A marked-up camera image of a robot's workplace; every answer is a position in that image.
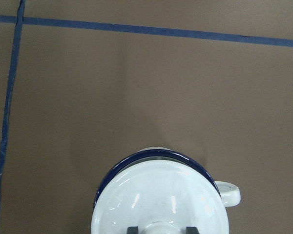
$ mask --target painter's tape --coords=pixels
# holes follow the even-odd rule
[[[103,31],[124,32],[124,33],[138,33],[138,34],[160,35],[160,36],[169,36],[169,37],[209,39],[209,40],[293,47],[293,40],[290,40],[290,39],[246,37],[246,36],[241,36],[236,34],[213,33],[213,32],[172,29],[172,28],[157,28],[157,27],[126,25],[126,24],[97,23],[97,22],[61,20],[61,19],[42,19],[42,18],[30,18],[30,17],[24,18],[24,24],[56,26],[56,27],[66,27],[66,28],[82,28],[82,29],[103,30]]]
[[[15,16],[0,16],[0,23],[16,23]]]
[[[6,97],[5,97],[4,115],[3,115],[3,122],[2,122],[2,136],[1,136],[1,143],[0,143],[0,202],[1,202],[1,177],[2,177],[3,167],[5,163],[6,149],[7,149],[7,143],[8,143],[10,104],[12,99],[13,84],[14,84],[14,79],[16,76],[18,57],[19,57],[19,51],[20,51],[24,6],[25,6],[25,0],[21,0],[20,6],[17,12],[16,25],[14,30],[10,70],[9,70],[7,89],[6,89]]]

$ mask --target blue rim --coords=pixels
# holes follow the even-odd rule
[[[198,173],[200,173],[202,176],[204,176],[216,189],[216,191],[219,193],[218,187],[214,181],[214,179],[210,176],[210,174],[202,167],[198,162],[193,160],[192,158],[183,155],[181,153],[178,153],[176,151],[171,150],[163,150],[163,149],[156,149],[156,150],[143,150],[137,153],[134,153],[132,155],[129,155],[128,157],[124,158],[122,161],[117,163],[104,177],[101,184],[99,185],[99,188],[97,190],[96,196],[94,198],[94,204],[93,209],[97,203],[97,200],[99,199],[100,194],[102,193],[103,189],[107,186],[107,184],[125,167],[127,167],[129,164],[148,157],[155,157],[155,156],[161,156],[161,157],[167,157],[172,158],[175,160],[178,160],[189,167],[196,170]]]

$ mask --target mug handle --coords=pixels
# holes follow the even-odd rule
[[[240,190],[234,184],[222,181],[215,181],[225,207],[236,206],[241,201]]]

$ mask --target black object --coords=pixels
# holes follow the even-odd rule
[[[186,234],[200,234],[196,227],[187,227]]]
[[[127,228],[127,234],[138,234],[138,227]]]

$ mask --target blue tape line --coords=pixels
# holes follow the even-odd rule
[[[73,21],[73,20],[61,20],[61,19],[42,19],[42,18],[30,18],[30,17],[24,18],[24,24],[67,27],[67,28],[82,28],[82,29],[103,30],[103,31],[124,32],[124,33],[138,33],[138,34],[160,35],[160,36],[170,36],[170,37],[209,39],[209,40],[293,47],[293,40],[290,40],[290,39],[246,37],[246,36],[235,35],[235,34],[202,32],[202,31],[171,29],[171,28],[157,28],[157,27],[135,26],[135,25],[125,25],[125,24],[97,23],[97,22],[85,22],[85,21]]]
[[[2,138],[0,143],[0,202],[1,202],[1,177],[3,173],[7,143],[8,143],[10,104],[12,99],[14,79],[16,76],[16,70],[18,65],[24,7],[25,7],[25,0],[21,0],[20,6],[17,12],[17,20],[16,20],[16,25],[14,30],[10,70],[9,70],[7,89],[6,89],[6,97],[5,97],[4,115],[3,115],[3,122],[2,122],[2,136],[1,136]]]
[[[1,23],[16,23],[15,16],[0,16]]]

